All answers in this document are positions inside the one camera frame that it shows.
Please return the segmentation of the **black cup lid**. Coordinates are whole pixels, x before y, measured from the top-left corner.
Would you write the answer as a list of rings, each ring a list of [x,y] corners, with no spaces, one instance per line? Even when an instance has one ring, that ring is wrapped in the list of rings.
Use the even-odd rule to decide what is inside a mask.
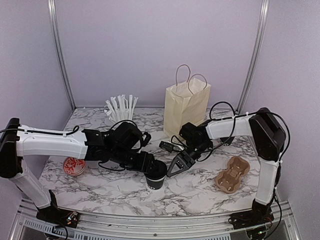
[[[144,175],[151,180],[159,180],[166,176],[168,171],[167,165],[160,161],[160,160],[154,160],[151,163],[150,169],[145,173]]]

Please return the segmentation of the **black paper coffee cup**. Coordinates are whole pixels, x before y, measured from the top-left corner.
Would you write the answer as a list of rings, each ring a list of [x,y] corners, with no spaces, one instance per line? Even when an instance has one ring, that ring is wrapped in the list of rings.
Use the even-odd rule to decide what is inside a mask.
[[[159,190],[164,183],[166,174],[145,174],[146,183],[151,190]]]

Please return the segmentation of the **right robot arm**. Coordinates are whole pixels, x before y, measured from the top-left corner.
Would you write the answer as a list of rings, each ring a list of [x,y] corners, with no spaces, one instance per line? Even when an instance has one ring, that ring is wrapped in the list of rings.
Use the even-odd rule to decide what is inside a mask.
[[[273,218],[271,205],[276,200],[282,158],[291,141],[289,127],[279,114],[262,107],[255,112],[209,118],[199,125],[187,122],[179,136],[186,145],[170,163],[168,177],[189,170],[203,154],[212,154],[232,138],[249,138],[260,164],[257,191],[251,209],[233,213],[229,220],[232,224],[258,224]]]

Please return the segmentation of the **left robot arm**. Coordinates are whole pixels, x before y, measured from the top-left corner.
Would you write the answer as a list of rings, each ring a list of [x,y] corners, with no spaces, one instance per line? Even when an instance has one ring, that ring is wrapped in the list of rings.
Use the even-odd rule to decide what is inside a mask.
[[[30,128],[12,118],[0,137],[0,176],[12,181],[37,208],[37,218],[46,222],[66,225],[77,220],[71,211],[58,207],[55,194],[47,190],[23,163],[25,156],[62,156],[84,161],[106,163],[112,161],[124,170],[160,177],[166,164],[141,148],[151,139],[136,124],[123,120],[118,127],[107,131],[79,130],[70,132]]]

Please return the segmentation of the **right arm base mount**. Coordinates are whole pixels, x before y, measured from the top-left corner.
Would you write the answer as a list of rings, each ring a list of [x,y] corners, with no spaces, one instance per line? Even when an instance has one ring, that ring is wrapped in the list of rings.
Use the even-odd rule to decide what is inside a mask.
[[[272,198],[267,205],[263,205],[254,199],[250,210],[232,213],[228,222],[233,226],[234,230],[272,223],[274,220],[271,209],[273,200]]]

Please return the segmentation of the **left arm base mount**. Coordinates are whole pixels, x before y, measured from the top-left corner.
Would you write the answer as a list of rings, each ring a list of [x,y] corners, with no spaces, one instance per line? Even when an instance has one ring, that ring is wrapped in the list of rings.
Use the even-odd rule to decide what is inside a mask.
[[[76,228],[80,214],[76,210],[67,210],[58,207],[55,194],[49,190],[50,204],[45,208],[37,207],[36,218],[45,222],[58,224],[60,227]]]

